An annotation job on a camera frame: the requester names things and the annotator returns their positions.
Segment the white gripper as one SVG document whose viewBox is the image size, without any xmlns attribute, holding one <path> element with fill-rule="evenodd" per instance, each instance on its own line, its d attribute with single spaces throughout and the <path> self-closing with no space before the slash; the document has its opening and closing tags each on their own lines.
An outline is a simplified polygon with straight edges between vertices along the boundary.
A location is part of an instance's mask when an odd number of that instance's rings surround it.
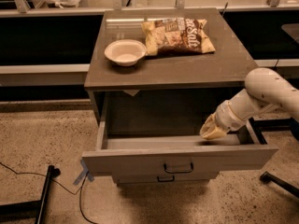
<svg viewBox="0 0 299 224">
<path fill-rule="evenodd" d="M 217 107 L 215 115 L 208 116 L 200 130 L 200 135 L 206 140 L 222 138 L 228 132 L 235 132 L 245 124 L 244 120 L 234 114 L 230 102 L 225 100 Z"/>
</svg>

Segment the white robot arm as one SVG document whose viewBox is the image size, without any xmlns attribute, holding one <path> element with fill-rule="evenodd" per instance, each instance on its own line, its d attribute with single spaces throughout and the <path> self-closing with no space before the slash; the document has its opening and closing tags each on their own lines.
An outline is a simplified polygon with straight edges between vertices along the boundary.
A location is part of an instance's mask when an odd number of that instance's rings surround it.
<svg viewBox="0 0 299 224">
<path fill-rule="evenodd" d="M 245 88 L 218 105 L 203 124 L 200 135 L 206 140 L 238 131 L 255 115 L 281 108 L 299 121 L 299 90 L 277 72 L 256 68 L 245 78 Z"/>
</svg>

